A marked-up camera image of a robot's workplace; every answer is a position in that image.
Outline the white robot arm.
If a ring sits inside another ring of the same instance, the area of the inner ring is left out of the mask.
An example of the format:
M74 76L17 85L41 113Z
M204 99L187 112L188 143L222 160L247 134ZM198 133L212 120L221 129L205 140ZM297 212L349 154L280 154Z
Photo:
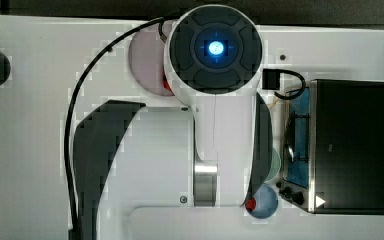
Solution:
M240 206L249 186L264 43L256 25L225 5L203 5L172 25L164 71L193 114L194 207Z

